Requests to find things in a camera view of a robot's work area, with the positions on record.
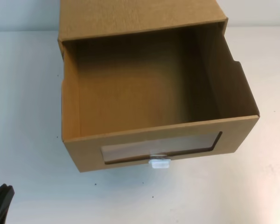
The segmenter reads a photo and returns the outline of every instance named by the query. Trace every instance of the window cutout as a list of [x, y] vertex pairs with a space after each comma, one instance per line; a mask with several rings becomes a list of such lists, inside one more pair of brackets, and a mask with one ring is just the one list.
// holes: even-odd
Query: window cutout
[[176, 156], [212, 151], [222, 132], [102, 146], [105, 164], [150, 159], [151, 155]]

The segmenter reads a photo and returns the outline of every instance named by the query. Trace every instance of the white table surface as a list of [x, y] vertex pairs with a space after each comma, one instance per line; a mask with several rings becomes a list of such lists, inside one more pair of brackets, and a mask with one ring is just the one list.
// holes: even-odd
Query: white table surface
[[225, 36], [261, 115], [236, 153], [79, 173], [61, 141], [57, 32], [0, 32], [7, 224], [280, 224], [280, 27]]

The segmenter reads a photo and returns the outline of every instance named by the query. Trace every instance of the open drawer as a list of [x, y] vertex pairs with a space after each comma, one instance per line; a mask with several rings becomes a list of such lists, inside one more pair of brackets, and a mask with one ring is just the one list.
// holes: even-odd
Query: open drawer
[[221, 22], [61, 45], [62, 135], [81, 172], [232, 153], [259, 119]]

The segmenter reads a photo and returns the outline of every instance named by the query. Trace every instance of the drawer box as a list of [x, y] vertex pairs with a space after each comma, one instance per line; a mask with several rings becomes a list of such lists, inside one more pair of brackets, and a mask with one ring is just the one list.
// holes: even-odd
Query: drawer box
[[62, 136], [79, 171], [235, 152], [259, 111], [217, 3], [107, 2], [61, 1]]

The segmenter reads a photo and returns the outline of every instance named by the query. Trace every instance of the black object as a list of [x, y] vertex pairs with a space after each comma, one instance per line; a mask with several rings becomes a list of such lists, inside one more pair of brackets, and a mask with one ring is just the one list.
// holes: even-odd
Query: black object
[[14, 196], [13, 186], [3, 184], [0, 187], [0, 224], [4, 224], [9, 205]]

